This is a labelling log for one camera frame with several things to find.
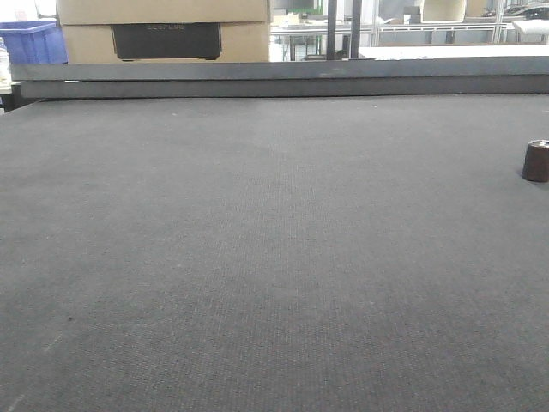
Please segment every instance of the gray felt surface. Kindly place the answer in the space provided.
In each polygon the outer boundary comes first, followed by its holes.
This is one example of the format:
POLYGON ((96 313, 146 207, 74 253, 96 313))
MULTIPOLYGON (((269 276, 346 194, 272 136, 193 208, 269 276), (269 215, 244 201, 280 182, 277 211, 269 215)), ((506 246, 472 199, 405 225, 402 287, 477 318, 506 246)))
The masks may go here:
POLYGON ((0 118, 0 410, 549 410, 549 96, 0 118))

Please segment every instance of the white wall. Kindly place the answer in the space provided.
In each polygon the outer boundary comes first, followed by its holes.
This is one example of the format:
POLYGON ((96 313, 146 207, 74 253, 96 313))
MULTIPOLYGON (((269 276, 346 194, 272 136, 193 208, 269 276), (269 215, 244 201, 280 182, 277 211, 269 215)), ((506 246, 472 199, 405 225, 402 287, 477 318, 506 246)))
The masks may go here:
POLYGON ((36 20, 34 0, 0 0, 0 21, 36 20))
POLYGON ((42 15, 55 15, 57 11, 56 0, 35 0, 38 11, 42 15))
POLYGON ((345 0, 337 0, 337 20, 343 20, 345 18, 345 0))

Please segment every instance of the blue crate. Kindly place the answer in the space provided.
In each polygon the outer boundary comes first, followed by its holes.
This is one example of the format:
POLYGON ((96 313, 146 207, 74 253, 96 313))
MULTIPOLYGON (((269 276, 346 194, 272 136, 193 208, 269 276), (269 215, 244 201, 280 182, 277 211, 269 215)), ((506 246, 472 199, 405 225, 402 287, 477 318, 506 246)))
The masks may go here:
POLYGON ((56 21, 0 23, 0 37, 12 64, 67 63, 63 32, 56 21))

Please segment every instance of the brown cardboard box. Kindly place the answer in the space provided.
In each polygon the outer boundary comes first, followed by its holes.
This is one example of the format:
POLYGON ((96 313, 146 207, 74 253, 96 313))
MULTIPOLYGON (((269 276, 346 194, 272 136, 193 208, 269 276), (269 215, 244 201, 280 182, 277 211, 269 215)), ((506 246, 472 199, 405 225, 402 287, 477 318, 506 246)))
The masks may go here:
POLYGON ((421 22, 461 23, 467 0, 421 0, 421 22))
MULTIPOLYGON (((63 26, 69 63, 126 63, 118 58, 109 25, 63 26)), ((269 24, 222 23, 221 56, 212 62, 268 62, 269 24)), ((206 60, 142 59, 135 63, 199 63, 206 60)))
POLYGON ((57 0, 63 25, 268 21, 267 0, 57 0))
POLYGON ((487 0, 467 0, 467 17, 481 17, 485 13, 487 0))

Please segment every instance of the small dark cylinder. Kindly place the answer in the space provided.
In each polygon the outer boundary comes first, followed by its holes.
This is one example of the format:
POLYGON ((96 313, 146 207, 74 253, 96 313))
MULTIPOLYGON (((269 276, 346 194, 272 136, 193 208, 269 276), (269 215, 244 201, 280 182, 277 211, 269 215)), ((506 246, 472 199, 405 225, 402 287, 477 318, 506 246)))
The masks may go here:
POLYGON ((528 144, 522 176, 532 182, 549 181, 549 140, 534 140, 528 144))

